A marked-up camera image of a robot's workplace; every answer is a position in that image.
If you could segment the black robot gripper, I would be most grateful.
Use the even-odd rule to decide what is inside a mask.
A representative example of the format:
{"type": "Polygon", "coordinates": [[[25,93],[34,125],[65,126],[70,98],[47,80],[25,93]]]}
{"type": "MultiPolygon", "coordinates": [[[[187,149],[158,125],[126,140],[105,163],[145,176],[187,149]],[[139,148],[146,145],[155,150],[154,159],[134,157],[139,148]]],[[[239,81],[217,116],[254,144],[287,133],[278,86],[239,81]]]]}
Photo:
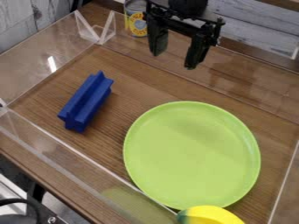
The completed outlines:
{"type": "Polygon", "coordinates": [[[201,32],[191,38],[185,59],[190,70],[205,61],[210,45],[219,43],[225,19],[209,10],[210,0],[146,0],[147,33],[150,51],[159,56],[169,46],[169,29],[183,35],[201,32]]]}

